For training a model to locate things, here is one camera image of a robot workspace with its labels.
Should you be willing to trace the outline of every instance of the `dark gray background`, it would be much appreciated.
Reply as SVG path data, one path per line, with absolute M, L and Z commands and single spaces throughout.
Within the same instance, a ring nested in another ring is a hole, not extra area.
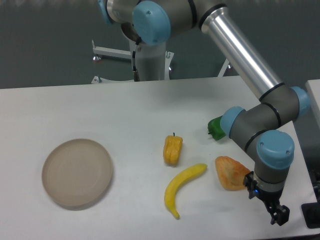
M 320 0 L 225 0 L 229 13 L 289 86 L 320 79 Z M 131 64 L 92 62 L 92 45 L 129 50 L 120 26 L 103 23 L 95 0 L 0 0 L 0 88 L 89 84 L 95 75 L 132 79 Z M 218 75 L 225 57 L 196 27 L 170 39 L 172 78 Z M 309 169 L 320 169 L 312 111 L 295 122 Z

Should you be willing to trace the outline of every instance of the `robotic arm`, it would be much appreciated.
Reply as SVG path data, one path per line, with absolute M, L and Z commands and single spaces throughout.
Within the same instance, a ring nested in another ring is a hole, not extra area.
M 280 205 L 290 165 L 292 138 L 276 130 L 295 120 L 310 106 L 307 93 L 289 88 L 273 72 L 229 17 L 221 0 L 98 0 L 107 23 L 132 26 L 149 46 L 199 26 L 220 48 L 261 104 L 246 111 L 230 108 L 220 126 L 254 162 L 254 172 L 244 178 L 249 198 L 257 197 L 271 215 L 271 224 L 283 225 L 290 210 Z

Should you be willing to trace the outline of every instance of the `blue joint cap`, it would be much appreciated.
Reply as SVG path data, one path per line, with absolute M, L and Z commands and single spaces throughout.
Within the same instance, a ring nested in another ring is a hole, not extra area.
M 97 0 L 98 2 L 98 6 L 99 6 L 99 10 L 100 10 L 100 13 L 102 15 L 102 18 L 104 20 L 104 22 L 108 25 L 111 25 L 112 22 L 107 14 L 107 10 L 106 10 L 106 7 L 104 5 L 104 1 L 103 0 Z
M 233 106 L 228 111 L 226 111 L 220 121 L 220 127 L 224 131 L 224 133 L 230 138 L 230 131 L 234 121 L 236 120 L 239 113 L 245 111 L 240 106 Z
M 171 34 L 171 24 L 166 11 L 153 1 L 140 2 L 132 13 L 133 26 L 148 45 L 166 42 Z
M 261 161 L 275 170 L 290 167 L 295 156 L 295 143 L 285 132 L 270 130 L 261 134 L 256 144 Z
M 298 86 L 293 86 L 293 87 L 291 87 L 291 89 L 293 89 L 295 91 L 295 93 L 297 94 L 298 99 L 299 99 L 299 115 L 298 115 L 298 117 L 300 117 L 301 115 L 305 114 L 309 110 L 310 98 L 309 98 L 308 94 L 306 93 L 306 91 L 301 89 Z

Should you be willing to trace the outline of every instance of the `green pepper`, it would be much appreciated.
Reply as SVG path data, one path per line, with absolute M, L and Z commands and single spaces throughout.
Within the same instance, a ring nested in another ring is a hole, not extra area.
M 226 135 L 225 132 L 220 127 L 221 118 L 222 118 L 222 116 L 219 116 L 219 117 L 217 117 L 215 119 L 212 119 L 208 123 L 208 131 L 209 131 L 208 134 L 212 135 L 212 137 L 216 141 L 222 139 Z

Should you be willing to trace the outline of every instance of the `yellow banana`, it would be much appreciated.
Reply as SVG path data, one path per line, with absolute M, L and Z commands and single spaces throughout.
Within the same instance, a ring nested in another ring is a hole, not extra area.
M 166 187 L 164 193 L 164 203 L 167 209 L 173 214 L 176 219 L 180 218 L 176 210 L 176 193 L 178 189 L 192 179 L 199 177 L 207 169 L 204 163 L 198 163 L 180 172 L 175 176 L 169 185 Z

